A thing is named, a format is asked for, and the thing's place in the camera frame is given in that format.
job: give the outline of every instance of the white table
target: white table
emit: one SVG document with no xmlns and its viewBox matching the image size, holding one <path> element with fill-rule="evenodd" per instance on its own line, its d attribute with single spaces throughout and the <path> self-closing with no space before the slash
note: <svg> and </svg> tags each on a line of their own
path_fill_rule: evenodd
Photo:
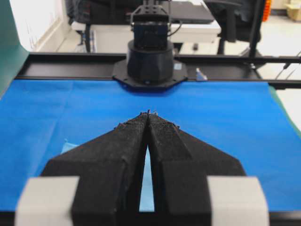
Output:
<svg viewBox="0 0 301 226">
<path fill-rule="evenodd" d="M 203 0 L 190 0 L 190 2 L 194 5 L 204 5 L 207 8 Z M 178 24 L 173 24 L 171 26 L 172 32 L 178 26 Z M 73 22 L 71 27 L 73 30 L 84 31 L 86 25 Z M 91 30 L 95 34 L 94 45 L 98 53 L 126 53 L 128 42 L 134 38 L 130 25 L 91 25 Z M 221 27 L 216 20 L 210 24 L 183 24 L 181 29 L 171 37 L 171 41 L 211 43 L 220 32 Z"/>
</svg>

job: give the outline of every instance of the orange object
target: orange object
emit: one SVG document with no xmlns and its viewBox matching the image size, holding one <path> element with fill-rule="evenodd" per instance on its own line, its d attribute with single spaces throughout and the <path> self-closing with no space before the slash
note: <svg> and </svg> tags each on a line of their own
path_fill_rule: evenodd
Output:
<svg viewBox="0 0 301 226">
<path fill-rule="evenodd" d="M 267 21 L 269 18 L 269 14 L 271 13 L 271 5 L 272 5 L 272 0 L 265 1 L 265 8 L 262 17 L 262 21 L 264 22 Z"/>
</svg>

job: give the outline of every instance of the cable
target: cable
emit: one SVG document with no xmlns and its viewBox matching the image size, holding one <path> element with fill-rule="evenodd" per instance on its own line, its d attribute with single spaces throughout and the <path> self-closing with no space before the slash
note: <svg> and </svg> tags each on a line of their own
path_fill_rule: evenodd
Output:
<svg viewBox="0 0 301 226">
<path fill-rule="evenodd" d="M 299 64 L 298 67 L 296 67 L 291 73 L 289 73 L 285 80 L 287 80 L 300 66 L 301 64 Z"/>
<path fill-rule="evenodd" d="M 276 76 L 275 80 L 277 80 L 277 79 L 279 78 L 279 76 L 282 74 L 282 72 L 283 72 L 284 70 L 286 70 L 290 65 L 291 65 L 291 63 L 286 63 L 286 64 L 283 66 L 282 71 Z"/>
<path fill-rule="evenodd" d="M 168 35 L 168 37 L 170 37 L 170 36 L 176 34 L 176 33 L 180 30 L 180 28 L 182 27 L 183 23 L 182 23 L 182 21 L 179 21 L 179 23 L 180 23 L 179 27 L 178 27 L 174 32 L 170 33 L 170 34 Z"/>
</svg>

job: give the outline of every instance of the blue cloth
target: blue cloth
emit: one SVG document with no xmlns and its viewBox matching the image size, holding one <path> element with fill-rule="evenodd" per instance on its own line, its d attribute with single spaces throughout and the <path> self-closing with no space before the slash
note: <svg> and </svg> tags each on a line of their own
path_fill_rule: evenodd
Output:
<svg viewBox="0 0 301 226">
<path fill-rule="evenodd" d="M 266 83 L 183 82 L 133 92 L 115 81 L 13 81 L 0 100 L 0 211 L 15 210 L 67 139 L 85 143 L 148 109 L 237 157 L 270 211 L 301 210 L 301 139 Z"/>
<path fill-rule="evenodd" d="M 77 147 L 78 145 L 70 144 L 67 141 L 64 143 L 61 154 L 64 154 L 67 151 L 70 151 L 71 149 Z"/>
<path fill-rule="evenodd" d="M 149 149 L 147 148 L 145 155 L 145 165 L 142 180 L 141 198 L 139 211 L 154 212 L 154 195 L 152 191 L 152 179 L 151 179 L 151 156 Z"/>
</svg>

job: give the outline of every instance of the white tape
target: white tape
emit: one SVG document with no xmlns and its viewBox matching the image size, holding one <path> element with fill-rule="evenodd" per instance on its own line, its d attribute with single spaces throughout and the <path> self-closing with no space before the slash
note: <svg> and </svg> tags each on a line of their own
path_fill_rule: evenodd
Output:
<svg viewBox="0 0 301 226">
<path fill-rule="evenodd" d="M 256 177 L 208 176 L 212 226 L 268 226 L 269 212 Z"/>
<path fill-rule="evenodd" d="M 79 177 L 30 178 L 19 199 L 15 226 L 72 226 Z"/>
</svg>

